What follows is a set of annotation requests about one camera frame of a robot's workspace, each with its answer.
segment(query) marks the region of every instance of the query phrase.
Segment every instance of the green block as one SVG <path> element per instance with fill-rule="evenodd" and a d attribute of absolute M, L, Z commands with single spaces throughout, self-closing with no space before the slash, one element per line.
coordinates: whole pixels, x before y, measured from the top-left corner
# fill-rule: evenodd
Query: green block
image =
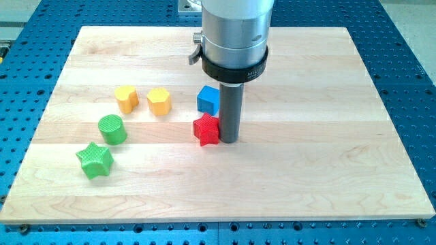
<path fill-rule="evenodd" d="M 91 142 L 88 147 L 76 153 L 82 163 L 82 169 L 88 179 L 97 176 L 109 176 L 109 169 L 114 159 L 110 154 L 109 148 L 99 147 Z"/>
<path fill-rule="evenodd" d="M 107 115 L 98 122 L 98 129 L 107 144 L 121 144 L 127 139 L 123 120 L 117 115 Z"/>

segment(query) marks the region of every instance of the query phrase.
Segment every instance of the metal knob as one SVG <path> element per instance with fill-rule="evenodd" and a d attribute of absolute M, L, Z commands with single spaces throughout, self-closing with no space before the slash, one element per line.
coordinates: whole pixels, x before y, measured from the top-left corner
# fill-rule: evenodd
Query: metal knob
<path fill-rule="evenodd" d="M 203 39 L 203 32 L 193 34 L 193 42 L 195 44 L 201 44 Z"/>

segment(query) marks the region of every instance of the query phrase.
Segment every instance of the green star block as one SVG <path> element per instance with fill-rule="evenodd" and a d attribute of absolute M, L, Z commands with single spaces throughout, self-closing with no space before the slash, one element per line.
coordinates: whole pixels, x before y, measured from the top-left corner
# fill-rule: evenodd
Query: green star block
<path fill-rule="evenodd" d="M 110 154 L 109 148 L 99 147 L 91 142 L 88 147 L 76 153 L 82 163 L 82 169 L 88 179 L 96 176 L 109 176 L 109 169 L 114 159 Z"/>

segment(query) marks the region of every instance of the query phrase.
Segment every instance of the black ring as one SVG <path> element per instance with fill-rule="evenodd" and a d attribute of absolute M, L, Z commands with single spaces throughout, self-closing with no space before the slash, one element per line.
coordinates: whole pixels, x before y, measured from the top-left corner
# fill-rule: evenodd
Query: black ring
<path fill-rule="evenodd" d="M 265 70 L 267 58 L 268 47 L 266 47 L 265 55 L 262 60 L 252 67 L 245 69 L 227 69 L 212 63 L 202 52 L 203 71 L 217 81 L 229 84 L 240 84 L 258 78 Z"/>

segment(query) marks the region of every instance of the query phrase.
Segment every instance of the green cylinder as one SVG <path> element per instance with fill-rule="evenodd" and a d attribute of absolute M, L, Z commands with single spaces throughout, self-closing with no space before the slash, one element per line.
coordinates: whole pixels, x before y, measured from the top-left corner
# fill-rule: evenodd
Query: green cylinder
<path fill-rule="evenodd" d="M 107 115 L 98 122 L 104 141 L 110 145 L 121 144 L 127 139 L 123 120 L 117 115 Z"/>

